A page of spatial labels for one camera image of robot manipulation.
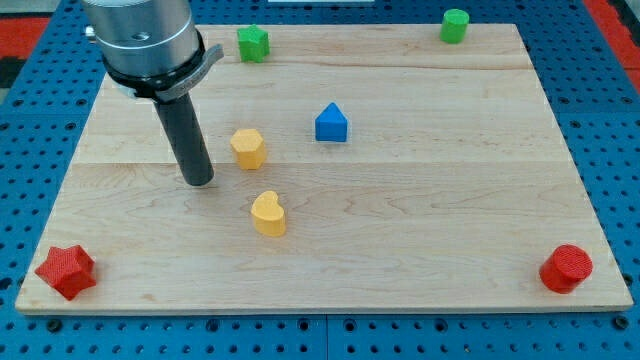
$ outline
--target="blue perforated surface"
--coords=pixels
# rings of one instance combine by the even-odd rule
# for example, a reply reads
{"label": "blue perforated surface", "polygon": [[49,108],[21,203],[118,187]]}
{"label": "blue perforated surface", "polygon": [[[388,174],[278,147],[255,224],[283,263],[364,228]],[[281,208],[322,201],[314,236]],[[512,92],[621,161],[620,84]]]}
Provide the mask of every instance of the blue perforated surface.
{"label": "blue perforated surface", "polygon": [[[640,99],[580,2],[376,1],[279,7],[192,0],[199,23],[513,22],[634,297],[640,283]],[[63,0],[0,106],[0,358],[639,358],[640,313],[25,318],[13,307],[104,75]]]}

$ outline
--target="yellow hexagonal block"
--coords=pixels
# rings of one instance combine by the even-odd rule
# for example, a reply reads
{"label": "yellow hexagonal block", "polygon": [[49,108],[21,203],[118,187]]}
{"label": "yellow hexagonal block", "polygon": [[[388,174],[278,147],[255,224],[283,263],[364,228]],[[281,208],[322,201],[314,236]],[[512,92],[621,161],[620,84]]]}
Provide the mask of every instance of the yellow hexagonal block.
{"label": "yellow hexagonal block", "polygon": [[239,129],[231,137],[231,149],[243,170],[256,170],[267,159],[264,139],[256,129]]}
{"label": "yellow hexagonal block", "polygon": [[253,226],[256,231],[267,236],[282,236],[287,231],[284,209],[278,204],[275,191],[265,191],[251,206]]}

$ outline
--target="green cylinder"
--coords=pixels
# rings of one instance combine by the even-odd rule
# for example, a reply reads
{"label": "green cylinder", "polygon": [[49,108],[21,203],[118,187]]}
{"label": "green cylinder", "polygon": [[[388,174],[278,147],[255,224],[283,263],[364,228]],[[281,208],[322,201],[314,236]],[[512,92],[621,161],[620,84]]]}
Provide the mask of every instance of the green cylinder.
{"label": "green cylinder", "polygon": [[462,42],[467,31],[467,24],[469,24],[469,14],[466,11],[459,9],[447,10],[442,19],[440,40],[449,44]]}

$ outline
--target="red star-shaped block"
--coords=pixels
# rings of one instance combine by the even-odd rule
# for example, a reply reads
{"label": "red star-shaped block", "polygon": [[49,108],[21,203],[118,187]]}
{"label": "red star-shaped block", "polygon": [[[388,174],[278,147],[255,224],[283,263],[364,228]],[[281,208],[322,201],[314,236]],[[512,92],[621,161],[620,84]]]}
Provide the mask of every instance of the red star-shaped block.
{"label": "red star-shaped block", "polygon": [[52,246],[47,260],[36,269],[36,275],[67,300],[72,300],[80,291],[96,285],[91,276],[93,264],[93,259],[80,245],[68,249]]}

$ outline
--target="colored block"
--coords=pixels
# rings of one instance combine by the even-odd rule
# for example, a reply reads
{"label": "colored block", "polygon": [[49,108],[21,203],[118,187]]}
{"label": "colored block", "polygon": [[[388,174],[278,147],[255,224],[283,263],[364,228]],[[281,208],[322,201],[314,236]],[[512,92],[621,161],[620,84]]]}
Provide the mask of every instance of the colored block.
{"label": "colored block", "polygon": [[93,264],[80,245],[68,249],[52,246],[47,259],[35,272],[67,300],[72,300],[80,291],[96,285],[91,276]]}
{"label": "colored block", "polygon": [[238,47],[242,62],[261,63],[270,52],[269,34],[256,25],[238,29]]}
{"label": "colored block", "polygon": [[265,191],[251,206],[253,226],[256,231],[267,236],[282,236],[287,231],[284,221],[284,209],[278,204],[275,191]]}
{"label": "colored block", "polygon": [[540,279],[549,290],[568,294],[588,278],[591,271],[593,263],[584,250],[562,245],[540,267]]}
{"label": "colored block", "polygon": [[267,159],[264,139],[256,129],[240,129],[231,137],[231,149],[238,166],[243,170],[256,170]]}
{"label": "colored block", "polygon": [[462,42],[467,32],[469,24],[469,14],[459,9],[450,9],[444,13],[442,28],[440,29],[440,40],[457,44]]}
{"label": "colored block", "polygon": [[348,120],[335,103],[322,111],[316,118],[317,141],[347,141]]}

